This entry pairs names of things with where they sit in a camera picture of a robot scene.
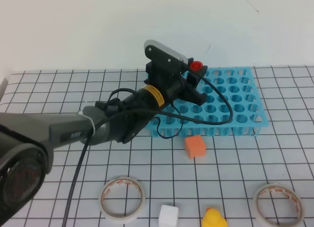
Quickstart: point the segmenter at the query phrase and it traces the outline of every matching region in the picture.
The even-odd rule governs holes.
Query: yellow label
[[[143,88],[145,90],[149,91],[155,97],[159,107],[165,103],[165,100],[163,99],[162,94],[160,93],[160,91],[156,87],[154,87],[152,85],[146,85]]]

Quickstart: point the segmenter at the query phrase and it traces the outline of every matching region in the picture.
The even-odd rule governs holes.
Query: table surface
[[[269,127],[258,137],[205,137],[205,157],[188,159],[184,139],[152,138],[142,130],[131,142],[90,146],[81,168],[68,220],[70,227],[120,227],[100,212],[98,196],[105,181],[130,176],[145,190],[140,217],[126,227],[157,227],[163,204],[179,208],[179,227],[199,227],[208,207],[219,209],[229,227],[259,227],[252,195],[266,183],[290,186],[306,208],[303,227],[314,226],[314,68],[252,67]],[[117,88],[139,89],[144,70],[34,71],[11,76],[1,112],[76,113],[105,101]],[[125,98],[128,93],[119,93]],[[52,171],[40,191],[5,227],[59,227],[83,144],[55,150]],[[112,210],[124,214],[139,200],[118,190]],[[263,213],[286,223],[296,213],[289,200],[265,196]]]

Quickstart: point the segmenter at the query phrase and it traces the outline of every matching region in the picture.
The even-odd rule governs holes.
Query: orange foam cube
[[[184,148],[190,159],[193,157],[205,156],[206,154],[206,145],[200,135],[186,137]]]

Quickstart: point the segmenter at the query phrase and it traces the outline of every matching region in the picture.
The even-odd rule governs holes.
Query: white wall
[[[248,1],[0,0],[0,72],[143,68],[147,39],[209,66],[314,64],[313,0]]]

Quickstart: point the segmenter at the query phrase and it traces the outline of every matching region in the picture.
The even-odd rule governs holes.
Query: tape roll
[[[107,208],[104,205],[105,197],[108,193],[110,193],[110,191],[113,188],[115,188],[119,185],[122,185],[122,184],[133,185],[139,191],[139,193],[141,195],[141,204],[139,205],[138,209],[130,215],[127,215],[127,216],[110,215],[107,211]],[[127,223],[130,223],[131,221],[134,221],[138,217],[141,210],[145,206],[145,200],[146,199],[145,199],[144,190],[143,190],[142,186],[140,185],[140,183],[136,179],[133,179],[130,177],[119,177],[115,180],[109,181],[103,187],[103,190],[102,190],[101,195],[99,197],[99,204],[100,204],[100,209],[101,209],[101,211],[102,211],[102,213],[106,219],[111,220],[115,224],[127,224]]]
[[[283,184],[266,184],[259,188],[254,196],[253,196],[253,213],[255,215],[255,218],[257,222],[262,226],[262,227],[280,227],[279,225],[270,222],[267,220],[262,214],[258,206],[258,199],[260,196],[262,196],[265,193],[282,193],[285,195],[288,199],[290,199],[293,204],[295,205],[296,212],[298,214],[297,220],[293,223],[289,224],[284,224],[280,226],[285,226],[285,227],[298,227],[302,224],[304,220],[304,207],[302,205],[301,199],[297,196],[295,192],[290,190],[287,186]]]

